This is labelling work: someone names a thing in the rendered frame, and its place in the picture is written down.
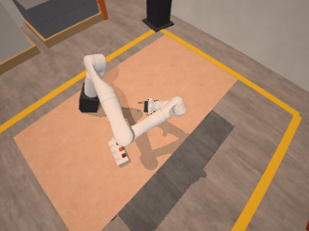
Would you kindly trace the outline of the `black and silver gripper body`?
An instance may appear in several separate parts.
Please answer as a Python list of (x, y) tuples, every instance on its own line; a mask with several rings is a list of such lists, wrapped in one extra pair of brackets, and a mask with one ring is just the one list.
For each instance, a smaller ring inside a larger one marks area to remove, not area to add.
[(159, 104), (162, 100), (155, 100), (149, 98), (149, 101), (144, 101), (144, 112), (145, 113), (154, 113), (159, 110)]

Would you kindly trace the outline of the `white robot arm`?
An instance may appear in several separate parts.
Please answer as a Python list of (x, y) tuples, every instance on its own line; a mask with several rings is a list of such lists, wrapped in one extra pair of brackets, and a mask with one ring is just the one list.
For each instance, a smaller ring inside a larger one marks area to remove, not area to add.
[(114, 139), (119, 146), (129, 146), (141, 134), (169, 120), (171, 114), (183, 116), (186, 113), (186, 106), (182, 97), (176, 96), (170, 101), (161, 101), (159, 110), (129, 127), (124, 119), (117, 93), (102, 79), (107, 68), (106, 57), (103, 54), (87, 55), (84, 57), (84, 66), (87, 70), (84, 93), (90, 98), (98, 95), (110, 122)]

